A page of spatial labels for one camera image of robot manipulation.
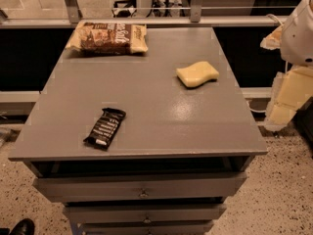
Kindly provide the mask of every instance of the glass partition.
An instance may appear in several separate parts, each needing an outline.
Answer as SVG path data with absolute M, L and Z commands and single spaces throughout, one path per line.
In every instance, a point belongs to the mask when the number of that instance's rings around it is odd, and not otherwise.
M 0 0 L 9 19 L 67 19 L 65 0 Z
M 0 0 L 9 20 L 101 20 L 289 15 L 300 0 Z

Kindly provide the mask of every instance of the speckled floor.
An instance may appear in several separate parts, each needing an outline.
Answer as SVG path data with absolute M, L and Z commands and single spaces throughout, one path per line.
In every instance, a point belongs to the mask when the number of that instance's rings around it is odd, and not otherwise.
M 22 128 L 0 149 L 0 227 L 13 228 L 29 217 L 36 235 L 69 235 L 62 205 L 51 204 L 32 186 L 33 174 L 8 154 Z M 268 145 L 266 156 L 256 157 L 238 193 L 226 200 L 227 210 L 206 235 L 312 235 L 313 151 L 293 124 L 274 137 L 260 128 Z

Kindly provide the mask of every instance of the sponge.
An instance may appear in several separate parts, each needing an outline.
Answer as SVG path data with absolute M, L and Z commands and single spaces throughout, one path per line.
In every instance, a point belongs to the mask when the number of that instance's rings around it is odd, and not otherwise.
M 216 80 L 219 76 L 219 72 L 207 61 L 197 62 L 185 68 L 178 68 L 176 74 L 189 88 L 200 86 L 212 79 Z

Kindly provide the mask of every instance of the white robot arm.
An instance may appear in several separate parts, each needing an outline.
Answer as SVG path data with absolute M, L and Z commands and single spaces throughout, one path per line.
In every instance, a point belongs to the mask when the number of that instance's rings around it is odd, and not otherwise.
M 313 0 L 302 0 L 287 18 L 280 48 L 282 59 L 293 66 L 274 79 L 265 119 L 265 128 L 270 131 L 287 126 L 313 96 Z

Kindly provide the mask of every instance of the drawer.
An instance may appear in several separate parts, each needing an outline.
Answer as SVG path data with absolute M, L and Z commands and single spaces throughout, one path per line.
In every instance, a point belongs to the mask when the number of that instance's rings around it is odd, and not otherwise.
M 244 172 L 39 178 L 37 188 L 51 202 L 227 197 L 246 180 Z
M 81 230 L 87 235 L 165 235 L 165 234 L 193 234 L 203 235 L 213 226 L 213 222 L 165 222 L 155 225 L 141 224 L 82 224 Z
M 161 221 L 218 219 L 226 210 L 222 204 L 147 205 L 65 208 L 64 214 L 73 223 L 136 222 L 154 224 Z
M 45 178 L 232 171 L 228 157 L 32 162 Z

